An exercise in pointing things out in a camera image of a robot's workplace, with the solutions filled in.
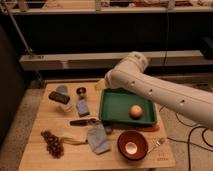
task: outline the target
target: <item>brown bowl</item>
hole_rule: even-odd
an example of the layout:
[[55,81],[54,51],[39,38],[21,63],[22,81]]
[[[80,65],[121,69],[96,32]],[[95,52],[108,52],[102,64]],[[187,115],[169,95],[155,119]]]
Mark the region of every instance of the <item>brown bowl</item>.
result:
[[137,131],[124,131],[118,138],[120,153],[129,160],[140,160],[148,152],[148,143]]

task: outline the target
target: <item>bunch of grapes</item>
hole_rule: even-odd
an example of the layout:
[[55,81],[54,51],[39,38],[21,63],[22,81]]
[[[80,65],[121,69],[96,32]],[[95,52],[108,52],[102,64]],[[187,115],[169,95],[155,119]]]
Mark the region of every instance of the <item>bunch of grapes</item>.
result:
[[47,143],[47,151],[49,151],[54,158],[60,158],[64,155],[64,147],[59,137],[55,136],[50,131],[41,132],[41,136]]

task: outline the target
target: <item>egg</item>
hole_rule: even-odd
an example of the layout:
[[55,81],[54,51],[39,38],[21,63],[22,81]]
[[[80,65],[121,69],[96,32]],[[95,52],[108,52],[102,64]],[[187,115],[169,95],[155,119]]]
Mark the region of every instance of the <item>egg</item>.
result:
[[133,105],[130,108],[129,114],[134,119],[139,119],[143,115],[143,109],[139,105]]

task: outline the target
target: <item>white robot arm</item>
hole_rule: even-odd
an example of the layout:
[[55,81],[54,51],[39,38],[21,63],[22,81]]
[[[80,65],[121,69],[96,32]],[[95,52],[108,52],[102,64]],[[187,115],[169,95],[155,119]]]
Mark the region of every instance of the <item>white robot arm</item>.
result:
[[213,93],[160,80],[143,74],[147,58],[130,53],[105,76],[107,88],[124,88],[213,130]]

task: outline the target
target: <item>concrete floor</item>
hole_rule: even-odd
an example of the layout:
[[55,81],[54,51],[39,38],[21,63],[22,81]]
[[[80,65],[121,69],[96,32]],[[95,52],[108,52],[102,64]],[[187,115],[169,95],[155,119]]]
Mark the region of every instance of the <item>concrete floor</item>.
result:
[[[28,89],[23,97],[20,107],[15,115],[14,121],[8,132],[0,151],[0,171],[16,171],[18,170],[23,151],[27,144],[33,122],[41,101],[43,89]],[[175,113],[164,108],[161,117],[165,124],[169,137],[178,140],[187,140],[187,135],[191,128],[181,125]],[[187,124],[193,122],[180,116]],[[208,131],[206,134],[208,141],[213,144],[213,132]],[[196,130],[192,135],[192,142],[204,143],[201,139],[201,130]],[[188,169],[187,145],[171,141],[172,150],[176,159],[175,168],[157,169],[158,171],[185,171]],[[202,150],[198,147],[191,146],[192,171],[212,171],[213,170],[213,153]]]

